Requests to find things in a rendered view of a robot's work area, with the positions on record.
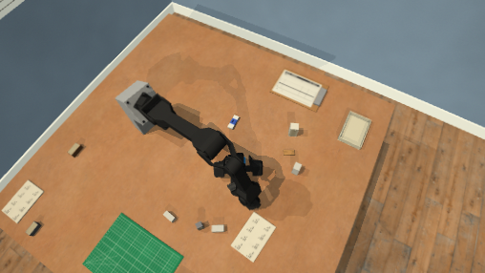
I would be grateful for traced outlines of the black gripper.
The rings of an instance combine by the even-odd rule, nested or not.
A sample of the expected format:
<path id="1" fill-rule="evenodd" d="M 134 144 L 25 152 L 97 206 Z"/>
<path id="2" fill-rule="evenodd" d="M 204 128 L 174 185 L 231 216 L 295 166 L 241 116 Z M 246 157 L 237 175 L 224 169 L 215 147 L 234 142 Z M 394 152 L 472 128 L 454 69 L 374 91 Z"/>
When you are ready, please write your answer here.
<path id="1" fill-rule="evenodd" d="M 261 160 L 254 160 L 250 155 L 248 155 L 249 164 L 245 165 L 246 172 L 253 172 L 252 176 L 261 176 L 263 174 L 263 162 Z M 225 165 L 225 158 L 223 161 L 214 162 L 214 164 L 224 166 Z M 224 174 L 226 174 L 222 168 L 214 168 L 214 176 L 216 178 L 224 178 Z"/>

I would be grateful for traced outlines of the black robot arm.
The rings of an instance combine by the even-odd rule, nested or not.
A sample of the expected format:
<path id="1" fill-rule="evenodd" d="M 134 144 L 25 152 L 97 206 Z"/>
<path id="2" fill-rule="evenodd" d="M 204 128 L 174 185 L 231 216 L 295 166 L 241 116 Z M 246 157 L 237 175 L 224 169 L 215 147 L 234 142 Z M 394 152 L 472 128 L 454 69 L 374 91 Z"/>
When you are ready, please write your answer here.
<path id="1" fill-rule="evenodd" d="M 160 96 L 158 93 L 156 93 L 150 100 L 146 97 L 150 99 L 151 96 L 142 93 L 134 105 L 134 108 L 140 111 L 142 115 L 155 126 L 158 125 L 163 130 L 167 130 L 170 127 L 191 142 L 192 138 L 192 144 L 198 151 L 198 155 L 210 166 L 218 168 L 223 167 L 223 171 L 232 178 L 231 183 L 228 184 L 227 187 L 233 196 L 239 198 L 239 201 L 243 206 L 247 204 L 246 207 L 249 210 L 254 210 L 261 206 L 261 201 L 257 198 L 262 192 L 259 183 L 250 180 L 245 171 L 243 153 L 236 153 L 233 143 L 222 132 L 211 128 L 200 129 L 178 116 L 173 110 L 171 103 L 168 100 L 166 101 L 164 97 Z M 146 115 L 148 113 L 148 116 L 144 113 Z M 225 157 L 225 165 L 220 166 L 214 164 L 211 160 L 213 160 L 226 144 L 228 145 L 230 155 Z"/>

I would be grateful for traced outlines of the green cutting mat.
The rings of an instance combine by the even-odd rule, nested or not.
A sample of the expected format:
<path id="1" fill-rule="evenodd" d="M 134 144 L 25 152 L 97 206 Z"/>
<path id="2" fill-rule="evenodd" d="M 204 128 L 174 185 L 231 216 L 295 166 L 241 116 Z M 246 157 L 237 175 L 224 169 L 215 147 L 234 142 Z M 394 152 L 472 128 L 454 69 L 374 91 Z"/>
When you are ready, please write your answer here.
<path id="1" fill-rule="evenodd" d="M 121 213 L 83 265 L 93 273 L 174 273 L 182 259 Z"/>

